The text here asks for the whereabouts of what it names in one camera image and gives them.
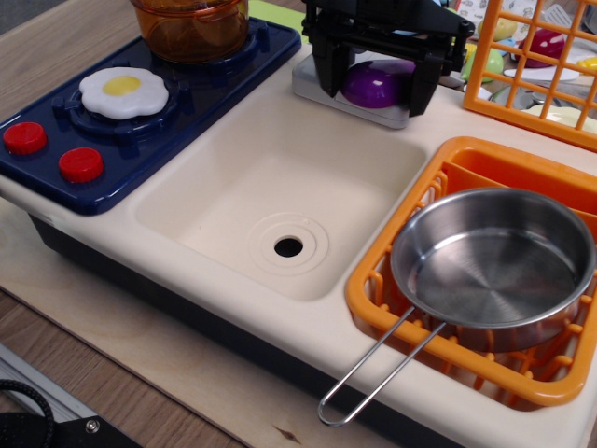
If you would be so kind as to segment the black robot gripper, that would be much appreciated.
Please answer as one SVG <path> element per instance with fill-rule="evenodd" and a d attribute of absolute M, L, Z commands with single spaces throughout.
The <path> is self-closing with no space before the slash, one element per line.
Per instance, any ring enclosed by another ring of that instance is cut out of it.
<path fill-rule="evenodd" d="M 475 25 L 433 1 L 307 1 L 303 34 L 322 91 L 335 97 L 353 49 L 414 62 L 409 114 L 424 114 L 440 79 L 464 64 Z"/>

